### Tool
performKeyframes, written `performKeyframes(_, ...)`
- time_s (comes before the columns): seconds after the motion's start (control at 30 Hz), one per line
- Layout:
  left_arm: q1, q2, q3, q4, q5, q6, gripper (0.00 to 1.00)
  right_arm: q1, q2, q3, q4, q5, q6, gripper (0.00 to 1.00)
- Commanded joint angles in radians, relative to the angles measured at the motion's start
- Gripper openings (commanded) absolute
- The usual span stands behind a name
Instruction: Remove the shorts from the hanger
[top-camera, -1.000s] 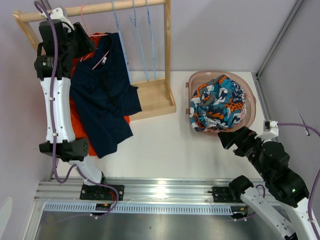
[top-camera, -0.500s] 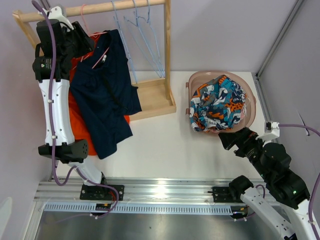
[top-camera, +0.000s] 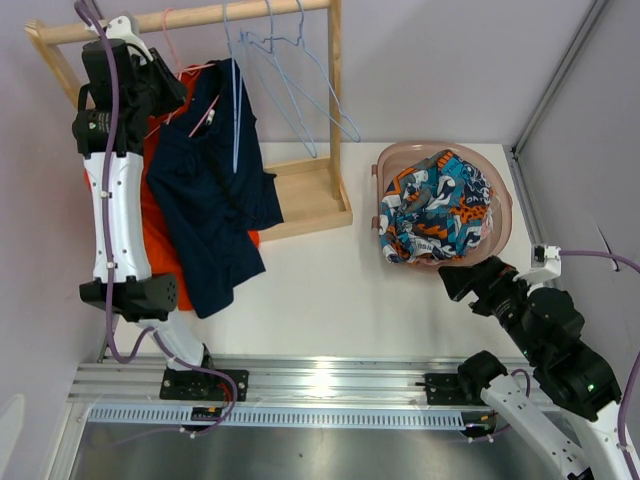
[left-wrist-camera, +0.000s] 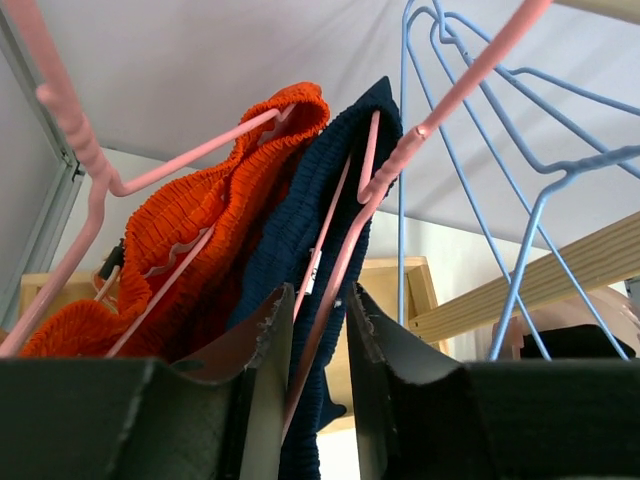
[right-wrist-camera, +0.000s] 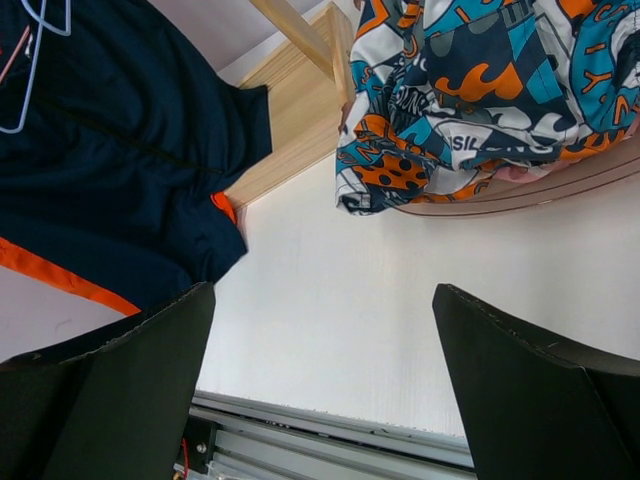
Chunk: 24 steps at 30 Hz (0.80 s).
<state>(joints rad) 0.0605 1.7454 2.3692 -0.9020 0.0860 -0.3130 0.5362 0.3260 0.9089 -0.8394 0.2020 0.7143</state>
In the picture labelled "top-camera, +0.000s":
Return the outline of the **pink wire hanger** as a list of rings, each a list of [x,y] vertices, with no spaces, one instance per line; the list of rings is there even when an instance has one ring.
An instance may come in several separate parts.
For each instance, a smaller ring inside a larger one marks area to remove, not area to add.
[[[169,125],[174,118],[177,118],[181,114],[184,114],[186,112],[187,108],[192,104],[193,100],[195,99],[195,97],[193,96],[193,91],[195,87],[195,81],[199,78],[200,72],[205,69],[209,69],[213,67],[213,64],[192,65],[189,67],[185,67],[182,64],[181,59],[176,51],[175,45],[168,33],[167,18],[169,13],[172,11],[173,11],[173,8],[167,8],[162,13],[162,22],[161,22],[162,33],[170,49],[170,53],[174,60],[174,63],[176,64],[176,67],[177,67],[177,71],[174,73],[174,75],[176,76],[177,80],[180,82],[182,86],[187,87],[187,99],[185,100],[185,103],[181,107],[169,113],[162,123],[158,123],[146,135],[146,139],[152,137],[160,129],[162,125]]]

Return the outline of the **blue orange patterned shorts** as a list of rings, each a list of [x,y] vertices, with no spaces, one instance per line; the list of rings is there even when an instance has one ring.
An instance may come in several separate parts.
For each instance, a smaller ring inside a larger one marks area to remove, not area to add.
[[[380,200],[383,255],[411,265],[464,259],[493,228],[494,196],[481,170],[450,149],[404,169]]]

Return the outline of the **blue wire hanger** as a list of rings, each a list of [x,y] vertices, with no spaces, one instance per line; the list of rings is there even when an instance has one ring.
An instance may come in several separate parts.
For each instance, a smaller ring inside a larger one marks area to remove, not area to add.
[[[277,111],[290,128],[298,142],[311,156],[316,159],[318,150],[310,128],[306,125],[302,111],[294,94],[295,87],[291,83],[278,58],[276,43],[281,40],[276,37],[275,15],[272,2],[265,1],[269,31],[260,36],[251,30],[242,30],[240,40],[247,60],[273,102]]]
[[[275,15],[278,58],[291,83],[302,111],[303,119],[310,128],[316,145],[312,116],[324,119],[328,124],[328,135],[337,143],[344,139],[359,143],[361,132],[353,117],[344,109],[341,98],[342,66],[342,14],[338,1],[294,1],[292,14],[295,27],[288,32],[278,29],[276,17],[284,10],[272,2]],[[314,10],[326,13],[325,57],[313,47],[308,39],[308,23]]]
[[[241,118],[242,118],[242,94],[243,79],[242,74],[238,73],[238,64],[235,59],[234,42],[231,38],[228,16],[228,2],[222,3],[223,10],[223,26],[227,40],[227,48],[230,59],[230,72],[232,82],[232,103],[233,103],[233,155],[232,155],[232,172],[238,171],[239,166],[239,150],[240,150],[240,134],[241,134]]]

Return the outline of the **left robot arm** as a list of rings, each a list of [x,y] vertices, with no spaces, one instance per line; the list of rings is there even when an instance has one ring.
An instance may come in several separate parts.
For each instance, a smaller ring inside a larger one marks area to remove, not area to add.
[[[182,388],[194,399],[207,399],[217,376],[204,367],[204,344],[173,314],[175,275],[151,270],[141,208],[148,120],[183,106],[186,88],[156,50],[125,40],[84,45],[82,62],[88,82],[79,92],[72,131],[91,190],[96,253],[80,298],[105,312],[109,348],[116,347],[117,318],[138,325],[158,343],[168,368],[185,371]]]

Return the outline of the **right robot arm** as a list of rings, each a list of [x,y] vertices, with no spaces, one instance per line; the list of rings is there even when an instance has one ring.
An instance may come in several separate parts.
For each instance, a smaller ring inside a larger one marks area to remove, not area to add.
[[[442,266],[438,274],[451,300],[474,293],[472,312],[498,320],[577,439],[571,441],[533,405],[488,351],[459,366],[456,389],[464,401],[483,402],[503,418],[553,469],[555,478],[636,479],[639,454],[626,418],[639,368],[632,368],[621,387],[610,364],[582,341],[583,315],[568,292],[547,284],[560,276],[567,254],[537,245],[526,272],[492,256],[473,266]]]

